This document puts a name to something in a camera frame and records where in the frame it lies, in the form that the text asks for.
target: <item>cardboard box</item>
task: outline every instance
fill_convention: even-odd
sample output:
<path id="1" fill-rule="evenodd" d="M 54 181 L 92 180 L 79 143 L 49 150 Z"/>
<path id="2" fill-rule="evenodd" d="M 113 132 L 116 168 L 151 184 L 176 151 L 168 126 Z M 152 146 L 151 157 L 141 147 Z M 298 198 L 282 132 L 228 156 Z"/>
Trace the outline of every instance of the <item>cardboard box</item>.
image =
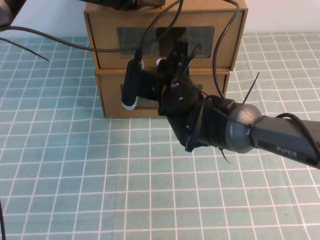
<path id="1" fill-rule="evenodd" d="M 238 54 L 248 8 L 245 0 L 236 0 L 240 13 L 225 35 L 217 56 L 217 67 L 233 71 Z M 161 8 L 142 8 L 137 11 L 116 11 L 109 7 L 88 3 L 84 17 L 92 47 L 114 49 L 139 45 L 145 29 L 155 17 L 175 0 L 166 0 Z M 148 39 L 159 36 L 170 24 L 178 6 L 175 6 L 156 24 Z M 231 19 L 235 7 L 223 0 L 185 0 L 173 31 L 165 40 L 144 49 L 146 68 L 156 67 L 158 58 L 165 58 L 175 40 L 189 40 L 189 52 L 200 43 L 202 52 L 192 61 L 191 68 L 211 68 L 212 56 L 218 38 Z M 95 53 L 98 69 L 125 69 L 134 51 Z"/>
<path id="2" fill-rule="evenodd" d="M 125 81 L 126 69 L 105 69 L 96 72 L 96 83 L 100 96 L 101 106 L 105 117 L 113 118 L 157 118 L 158 102 L 140 98 L 136 109 L 126 110 L 122 107 L 121 84 Z M 229 81 L 229 72 L 218 72 L 218 82 L 226 93 Z M 207 94 L 217 95 L 213 74 L 210 68 L 190 69 L 191 80 L 202 85 Z"/>

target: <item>black cable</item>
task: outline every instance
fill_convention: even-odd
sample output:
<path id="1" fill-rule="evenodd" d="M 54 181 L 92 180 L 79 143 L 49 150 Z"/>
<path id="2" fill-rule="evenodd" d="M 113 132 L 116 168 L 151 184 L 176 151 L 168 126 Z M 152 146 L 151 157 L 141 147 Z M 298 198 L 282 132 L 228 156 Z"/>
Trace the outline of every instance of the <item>black cable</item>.
<path id="1" fill-rule="evenodd" d="M 300 118 L 298 118 L 296 115 L 294 115 L 292 113 L 282 113 L 276 117 L 281 118 L 281 119 L 282 118 L 290 118 L 299 127 L 299 129 L 302 131 L 302 133 L 304 134 L 306 139 L 308 139 L 310 145 L 312 146 L 312 148 L 315 152 L 316 157 L 320 160 L 320 147 L 319 147 L 318 143 L 316 142 L 316 140 L 314 139 L 314 137 L 311 135 L 310 131 L 305 126 L 304 122 L 301 121 Z"/>
<path id="2" fill-rule="evenodd" d="M 18 47 L 18 48 L 21 48 L 21 49 L 23 49 L 23 50 L 26 50 L 26 51 L 28 51 L 28 52 L 30 52 L 30 53 L 38 56 L 39 58 L 42 58 L 42 59 L 44 59 L 44 60 L 49 61 L 49 60 L 48 60 L 47 58 L 45 58 L 44 56 L 41 56 L 40 54 L 36 53 L 35 51 L 32 51 L 31 49 L 29 49 L 29 48 L 27 48 L 27 47 L 25 47 L 25 46 L 22 46 L 22 45 L 20 45 L 20 44 L 18 44 L 18 43 L 15 43 L 15 42 L 13 42 L 13 41 L 10 41 L 10 40 L 5 39 L 5 38 L 2 38 L 2 37 L 0 37 L 0 41 L 4 41 L 4 42 L 7 42 L 7 43 L 9 43 L 9 44 L 12 44 L 12 45 L 14 45 L 14 46 L 16 46 L 16 47 Z"/>
<path id="3" fill-rule="evenodd" d="M 220 95 L 220 97 L 222 99 L 226 99 L 224 94 L 222 93 L 221 89 L 220 89 L 220 86 L 218 84 L 218 75 L 217 75 L 217 55 L 218 55 L 218 51 L 219 51 L 219 47 L 220 47 L 220 44 L 223 40 L 223 38 L 225 37 L 227 31 L 229 30 L 231 24 L 234 22 L 234 20 L 236 19 L 239 11 L 240 11 L 240 6 L 239 4 L 236 2 L 236 1 L 233 1 L 233 0 L 224 0 L 226 1 L 227 3 L 230 3 L 232 5 L 235 5 L 236 6 L 236 10 L 234 11 L 230 21 L 228 22 L 228 24 L 226 25 L 225 29 L 223 30 L 222 34 L 220 35 L 219 39 L 218 39 L 218 42 L 215 46 L 215 49 L 214 49 L 214 52 L 213 52 L 213 58 L 212 58 L 212 73 L 213 73 L 213 80 L 214 80 L 214 84 L 215 84 L 215 87 Z"/>
<path id="4" fill-rule="evenodd" d="M 143 45 L 144 45 L 144 41 L 146 40 L 149 32 L 151 31 L 151 29 L 156 25 L 156 23 L 167 13 L 169 12 L 170 9 L 172 9 L 174 6 L 176 6 L 178 3 L 179 4 L 179 7 L 178 7 L 178 10 L 176 11 L 176 14 L 172 20 L 172 22 L 170 23 L 170 25 L 167 27 L 166 31 L 164 32 L 165 36 L 169 33 L 169 31 L 173 28 L 174 24 L 176 23 L 178 17 L 180 16 L 180 13 L 181 13 L 181 10 L 182 10 L 182 7 L 183 7 L 183 4 L 184 4 L 184 0 L 178 0 L 178 1 L 175 1 L 173 4 L 171 4 L 170 6 L 168 6 L 166 9 L 164 9 L 162 12 L 160 12 L 160 14 L 158 16 L 156 16 L 156 18 L 150 23 L 150 25 L 148 26 L 148 28 L 146 29 L 146 31 L 144 32 L 144 35 L 141 39 L 141 42 L 140 42 L 140 47 L 138 47 L 136 50 L 135 50 L 135 54 L 134 54 L 134 59 L 138 60 L 138 61 L 141 61 L 142 59 L 142 48 L 143 48 Z"/>
<path id="5" fill-rule="evenodd" d="M 5 26 L 5 27 L 0 27 L 0 32 L 7 31 L 7 30 L 24 31 L 24 32 L 28 32 L 28 33 L 40 35 L 40 36 L 45 37 L 45 38 L 47 38 L 47 39 L 51 39 L 51 40 L 56 41 L 56 42 L 58 42 L 58 43 L 60 43 L 60 44 L 64 44 L 64 45 L 67 45 L 67 46 L 70 46 L 70 47 L 73 47 L 73 48 L 76 48 L 76 49 L 82 49 L 82 50 L 87 50 L 87 51 L 96 52 L 96 53 L 126 52 L 126 51 L 136 50 L 136 49 L 138 49 L 138 48 L 144 48 L 144 47 L 146 47 L 146 46 L 149 46 L 149 45 L 151 45 L 151 44 L 153 44 L 153 43 L 156 43 L 156 42 L 158 42 L 159 40 L 163 39 L 163 38 L 169 33 L 169 31 L 171 30 L 171 28 L 173 27 L 173 25 L 176 23 L 179 15 L 180 15 L 180 12 L 181 12 L 182 3 L 183 3 L 183 0 L 180 1 L 180 6 L 179 6 L 180 11 L 177 11 L 177 12 L 176 12 L 174 19 L 172 20 L 172 22 L 170 23 L 170 25 L 169 25 L 169 27 L 166 29 L 166 31 L 164 31 L 160 36 L 158 36 L 158 37 L 156 37 L 156 38 L 154 38 L 154 39 L 151 39 L 151 40 L 149 40 L 149 41 L 146 41 L 144 44 L 138 45 L 138 46 L 128 46 L 128 47 L 114 48 L 114 49 L 92 48 L 92 47 L 87 47 L 87 46 L 82 46 L 82 45 L 74 44 L 74 43 L 72 43 L 72 42 L 68 42 L 68 41 L 62 40 L 62 39 L 60 39 L 60 38 L 58 38 L 58 37 L 55 37 L 55 36 L 51 36 L 51 35 L 49 35 L 49 34 L 46 34 L 46 33 L 44 33 L 44 32 L 37 31 L 37 30 L 31 29 L 31 28 L 27 28 L 27 27 L 22 27 L 22 26 Z"/>
<path id="6" fill-rule="evenodd" d="M 0 201 L 0 225 L 1 225 L 2 240 L 6 240 L 5 220 L 4 220 L 4 213 L 2 211 L 1 201 Z"/>

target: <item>teal grid pattern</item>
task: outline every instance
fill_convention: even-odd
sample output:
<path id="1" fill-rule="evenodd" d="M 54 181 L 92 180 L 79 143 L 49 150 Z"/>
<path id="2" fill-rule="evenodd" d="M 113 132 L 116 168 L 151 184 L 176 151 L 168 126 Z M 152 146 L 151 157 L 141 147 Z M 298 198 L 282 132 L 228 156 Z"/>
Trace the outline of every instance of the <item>teal grid pattern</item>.
<path id="1" fill-rule="evenodd" d="M 66 38 L 88 46 L 86 37 Z M 92 54 L 0 42 L 0 199 L 9 240 L 317 240 L 320 171 L 253 150 L 184 151 L 165 119 L 105 119 Z M 320 121 L 320 34 L 246 34 L 227 96 Z"/>

